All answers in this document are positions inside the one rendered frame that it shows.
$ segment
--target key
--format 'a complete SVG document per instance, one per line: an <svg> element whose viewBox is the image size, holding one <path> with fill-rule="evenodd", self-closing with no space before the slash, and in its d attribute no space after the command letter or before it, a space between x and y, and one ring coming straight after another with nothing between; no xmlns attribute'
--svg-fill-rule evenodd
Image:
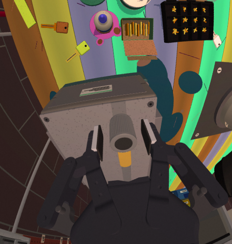
<svg viewBox="0 0 232 244"><path fill-rule="evenodd" d="M41 25L41 28L50 28L50 29L54 29L57 33L67 34L68 23L58 21L58 22L54 23L54 25Z"/></svg>
<svg viewBox="0 0 232 244"><path fill-rule="evenodd" d="M87 53L90 50L90 47L88 46L88 44L83 41L81 42L77 47L76 47L76 52L70 56L66 62L68 63L69 61L71 61L73 58L75 58L77 55L84 55L85 53Z"/></svg>

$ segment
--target gold piece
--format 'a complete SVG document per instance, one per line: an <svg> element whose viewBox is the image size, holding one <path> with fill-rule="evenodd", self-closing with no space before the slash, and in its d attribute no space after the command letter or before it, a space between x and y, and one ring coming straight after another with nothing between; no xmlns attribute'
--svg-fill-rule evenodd
<svg viewBox="0 0 232 244"><path fill-rule="evenodd" d="M174 34L174 35L176 35L176 33L179 33L179 31L177 30L177 29L172 29L173 30L173 33L172 34Z"/></svg>
<svg viewBox="0 0 232 244"><path fill-rule="evenodd" d="M183 32L184 32L184 35L185 35L185 33L188 33L188 28L187 29L184 28Z"/></svg>
<svg viewBox="0 0 232 244"><path fill-rule="evenodd" d="M178 20L178 19L176 19L175 17L173 17L173 20L172 20L172 21L175 23L177 20Z"/></svg>
<svg viewBox="0 0 232 244"><path fill-rule="evenodd" d="M184 17L184 18L183 18L183 23L184 23L184 22L187 22L187 20L188 20L188 19L187 19L186 17Z"/></svg>

